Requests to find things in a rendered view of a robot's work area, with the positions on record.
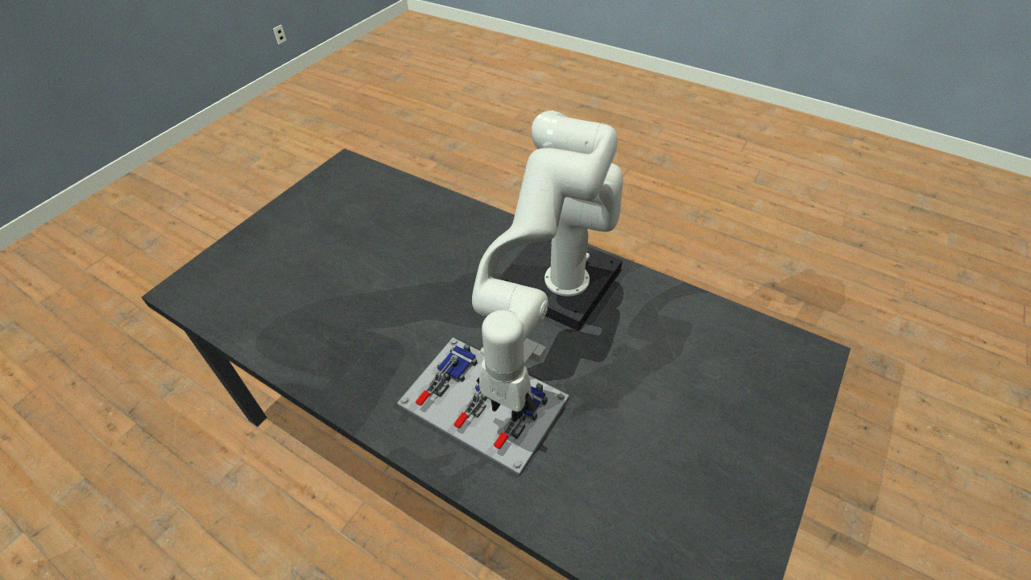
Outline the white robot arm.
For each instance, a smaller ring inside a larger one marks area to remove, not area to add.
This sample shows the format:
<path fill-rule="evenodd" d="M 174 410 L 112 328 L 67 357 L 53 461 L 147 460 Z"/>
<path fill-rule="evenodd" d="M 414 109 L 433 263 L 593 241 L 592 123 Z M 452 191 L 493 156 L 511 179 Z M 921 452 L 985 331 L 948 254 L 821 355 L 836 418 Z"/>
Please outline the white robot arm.
<path fill-rule="evenodd" d="M 531 132 L 537 150 L 525 168 L 513 223 L 480 259 L 472 295 L 474 311 L 487 317 L 480 354 L 487 374 L 499 381 L 518 378 L 528 359 L 544 359 L 546 346 L 527 336 L 548 311 L 544 291 L 494 279 L 499 261 L 513 247 L 552 239 L 546 287 L 557 295 L 581 294 L 590 282 L 588 229 L 609 232 L 621 214 L 614 127 L 544 111 Z"/>

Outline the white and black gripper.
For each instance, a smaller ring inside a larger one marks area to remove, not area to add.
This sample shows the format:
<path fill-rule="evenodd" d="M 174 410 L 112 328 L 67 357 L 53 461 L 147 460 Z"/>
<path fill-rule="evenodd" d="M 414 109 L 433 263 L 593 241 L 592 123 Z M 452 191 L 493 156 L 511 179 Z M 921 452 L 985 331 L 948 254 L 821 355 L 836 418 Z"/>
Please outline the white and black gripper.
<path fill-rule="evenodd" d="M 520 372 L 518 378 L 511 379 L 511 381 L 499 381 L 499 379 L 493 379 L 487 374 L 485 360 L 483 360 L 480 374 L 476 381 L 480 386 L 480 393 L 485 394 L 487 399 L 492 399 L 492 411 L 496 412 L 500 404 L 505 405 L 506 408 L 513 410 L 511 412 L 513 422 L 522 417 L 522 412 L 527 410 L 534 412 L 537 408 L 535 401 L 531 399 L 531 384 L 526 367 Z"/>

